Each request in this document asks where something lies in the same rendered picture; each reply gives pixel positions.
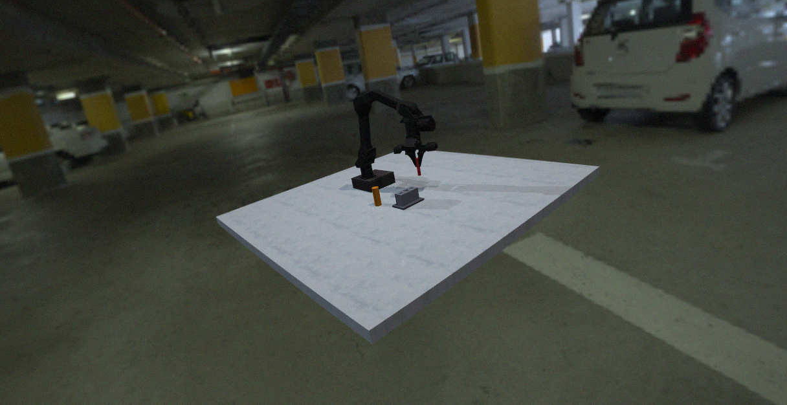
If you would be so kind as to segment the orange cylinder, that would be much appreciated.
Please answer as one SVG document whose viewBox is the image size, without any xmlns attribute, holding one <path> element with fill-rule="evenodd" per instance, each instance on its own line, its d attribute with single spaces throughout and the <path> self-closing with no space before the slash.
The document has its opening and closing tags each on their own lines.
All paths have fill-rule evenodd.
<svg viewBox="0 0 787 405">
<path fill-rule="evenodd" d="M 375 186 L 375 187 L 372 187 L 371 189 L 372 189 L 372 192 L 373 192 L 373 195 L 374 195 L 375 206 L 381 206 L 382 203 L 381 203 L 381 196 L 380 196 L 380 193 L 379 193 L 379 187 Z"/>
</svg>

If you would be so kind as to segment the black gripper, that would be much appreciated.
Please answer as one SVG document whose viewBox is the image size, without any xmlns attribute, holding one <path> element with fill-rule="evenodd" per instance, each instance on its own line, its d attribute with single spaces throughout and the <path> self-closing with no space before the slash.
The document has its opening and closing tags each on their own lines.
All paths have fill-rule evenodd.
<svg viewBox="0 0 787 405">
<path fill-rule="evenodd" d="M 416 133 L 406 133 L 406 138 L 408 138 L 408 135 L 411 135 L 412 138 L 415 138 L 415 136 L 417 135 L 419 137 L 420 141 L 421 141 L 421 137 L 420 137 L 421 132 L 419 132 L 419 131 L 416 132 Z M 403 145 L 404 144 L 395 146 L 394 149 L 393 149 L 393 153 L 394 154 L 400 154 L 402 151 L 404 151 L 405 149 L 404 149 Z M 419 167 L 421 166 L 424 152 L 425 151 L 435 151 L 435 149 L 437 149 L 437 148 L 438 148 L 437 142 L 428 142 L 425 145 L 421 145 L 421 148 L 418 149 L 418 152 L 417 152 L 418 161 L 419 161 Z M 415 152 L 414 153 L 412 153 L 412 152 L 405 152 L 405 155 L 410 156 L 410 158 L 412 159 L 413 164 L 415 165 L 415 167 L 417 167 L 416 166 L 416 153 Z"/>
</svg>

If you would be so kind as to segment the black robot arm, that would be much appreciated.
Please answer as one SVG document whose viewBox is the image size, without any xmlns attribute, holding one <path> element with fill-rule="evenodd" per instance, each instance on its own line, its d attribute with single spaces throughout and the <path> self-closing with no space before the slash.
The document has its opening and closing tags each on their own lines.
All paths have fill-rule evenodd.
<svg viewBox="0 0 787 405">
<path fill-rule="evenodd" d="M 402 115 L 403 118 L 400 123 L 405 123 L 406 133 L 434 131 L 436 126 L 432 115 L 424 116 L 414 102 L 396 99 L 390 96 L 390 94 L 383 93 L 378 89 L 371 90 L 363 96 L 356 97 L 353 101 L 353 106 L 359 118 L 360 148 L 355 166 L 360 167 L 362 174 L 360 178 L 364 180 L 376 177 L 371 165 L 374 163 L 377 154 L 376 148 L 371 145 L 369 121 L 371 103 L 374 101 L 392 107 L 398 114 Z M 414 153 L 417 149 L 421 148 L 421 141 L 417 135 L 415 138 L 408 135 L 403 146 L 405 152 Z"/>
</svg>

